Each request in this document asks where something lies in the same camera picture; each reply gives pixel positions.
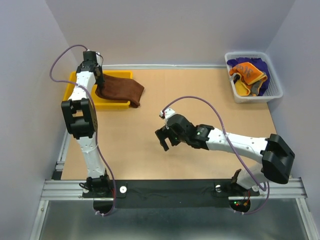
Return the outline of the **brown towel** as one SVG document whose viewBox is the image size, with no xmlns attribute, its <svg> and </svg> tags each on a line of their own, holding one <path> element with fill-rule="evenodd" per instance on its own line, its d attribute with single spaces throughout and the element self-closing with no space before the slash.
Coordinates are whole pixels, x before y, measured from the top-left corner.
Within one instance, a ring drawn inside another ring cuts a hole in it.
<svg viewBox="0 0 320 240">
<path fill-rule="evenodd" d="M 95 94 L 105 100 L 130 101 L 133 108 L 138 108 L 144 86 L 131 78 L 115 77 L 103 74 L 104 83 L 97 86 Z"/>
</svg>

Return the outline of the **orange towel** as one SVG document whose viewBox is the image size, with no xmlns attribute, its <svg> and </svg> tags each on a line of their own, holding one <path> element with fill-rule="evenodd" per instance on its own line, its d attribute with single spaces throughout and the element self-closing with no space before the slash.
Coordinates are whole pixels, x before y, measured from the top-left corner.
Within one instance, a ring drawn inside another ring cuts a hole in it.
<svg viewBox="0 0 320 240">
<path fill-rule="evenodd" d="M 239 74 L 243 77 L 243 80 L 247 85 L 253 85 L 259 81 L 265 82 L 268 79 L 267 75 L 263 71 L 256 68 L 250 62 L 237 64 L 229 70 L 229 74 L 231 76 L 233 74 Z"/>
</svg>

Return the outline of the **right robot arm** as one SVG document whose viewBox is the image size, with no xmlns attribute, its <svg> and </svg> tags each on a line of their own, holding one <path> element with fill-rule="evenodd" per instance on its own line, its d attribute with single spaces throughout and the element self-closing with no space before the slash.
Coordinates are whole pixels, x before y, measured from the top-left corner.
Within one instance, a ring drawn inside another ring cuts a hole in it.
<svg viewBox="0 0 320 240">
<path fill-rule="evenodd" d="M 224 133 L 211 125 L 193 125 L 177 113 L 166 117 L 164 126 L 156 130 L 155 135 L 165 151 L 169 150 L 168 139 L 172 146 L 184 143 L 194 149 L 233 153 L 237 158 L 254 160 L 255 165 L 244 164 L 231 178 L 230 189 L 235 195 L 242 195 L 262 183 L 287 184 L 295 160 L 295 153 L 278 134 L 249 137 Z"/>
</svg>

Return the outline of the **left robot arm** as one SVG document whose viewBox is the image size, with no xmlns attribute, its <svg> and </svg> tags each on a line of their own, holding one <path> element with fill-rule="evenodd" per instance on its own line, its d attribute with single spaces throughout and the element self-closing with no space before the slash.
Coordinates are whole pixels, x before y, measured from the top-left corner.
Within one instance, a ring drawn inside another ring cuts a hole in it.
<svg viewBox="0 0 320 240">
<path fill-rule="evenodd" d="M 98 120 L 91 100 L 93 87 L 102 83 L 102 57 L 95 51 L 86 50 L 75 72 L 72 93 L 61 103 L 67 131 L 79 144 L 87 168 L 86 181 L 79 184 L 84 198 L 112 196 L 110 178 L 98 151 Z"/>
</svg>

